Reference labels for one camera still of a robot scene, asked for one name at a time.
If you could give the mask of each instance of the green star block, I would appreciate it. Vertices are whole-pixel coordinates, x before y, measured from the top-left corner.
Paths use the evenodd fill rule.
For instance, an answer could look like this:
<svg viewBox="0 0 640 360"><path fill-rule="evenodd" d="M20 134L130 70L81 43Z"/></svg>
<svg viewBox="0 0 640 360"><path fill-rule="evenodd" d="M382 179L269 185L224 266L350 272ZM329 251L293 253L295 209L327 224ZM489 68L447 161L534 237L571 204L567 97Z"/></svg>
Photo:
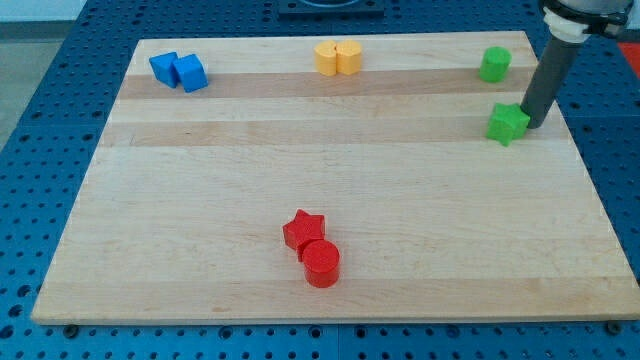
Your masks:
<svg viewBox="0 0 640 360"><path fill-rule="evenodd" d="M489 118L487 138L497 140L503 146L509 146L511 140L524 136L529 120L531 118L520 110L520 105L496 103Z"/></svg>
<svg viewBox="0 0 640 360"><path fill-rule="evenodd" d="M507 76L510 63L509 50L500 46L490 47L484 52L478 75L486 82L500 82Z"/></svg>

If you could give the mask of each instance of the blue cube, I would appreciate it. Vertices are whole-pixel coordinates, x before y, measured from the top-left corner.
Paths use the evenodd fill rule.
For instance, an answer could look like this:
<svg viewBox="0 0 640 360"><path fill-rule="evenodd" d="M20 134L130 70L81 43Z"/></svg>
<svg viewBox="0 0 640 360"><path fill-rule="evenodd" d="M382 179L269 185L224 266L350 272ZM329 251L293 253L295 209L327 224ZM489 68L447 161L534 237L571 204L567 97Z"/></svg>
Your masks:
<svg viewBox="0 0 640 360"><path fill-rule="evenodd" d="M178 73L173 67L173 61L178 58L178 54L170 52L149 58L149 63L153 69L153 75L158 81L167 84L167 86L175 88L180 81Z"/></svg>
<svg viewBox="0 0 640 360"><path fill-rule="evenodd" d="M178 72L185 92L196 91L209 85L202 63L194 54L174 60L173 66Z"/></svg>

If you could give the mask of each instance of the wooden board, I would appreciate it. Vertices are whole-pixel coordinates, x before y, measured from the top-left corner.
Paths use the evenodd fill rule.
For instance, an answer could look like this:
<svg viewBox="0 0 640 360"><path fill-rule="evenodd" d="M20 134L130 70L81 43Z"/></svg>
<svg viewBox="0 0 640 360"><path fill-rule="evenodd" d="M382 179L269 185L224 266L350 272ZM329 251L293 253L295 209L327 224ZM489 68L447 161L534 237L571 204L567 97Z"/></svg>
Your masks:
<svg viewBox="0 0 640 360"><path fill-rule="evenodd" d="M43 324L637 318L640 291L557 106L508 148L484 137L536 58L521 32L144 40L37 300ZM505 82L484 50L513 54ZM154 80L195 52L210 86ZM341 279L316 289L281 226L325 214Z"/></svg>

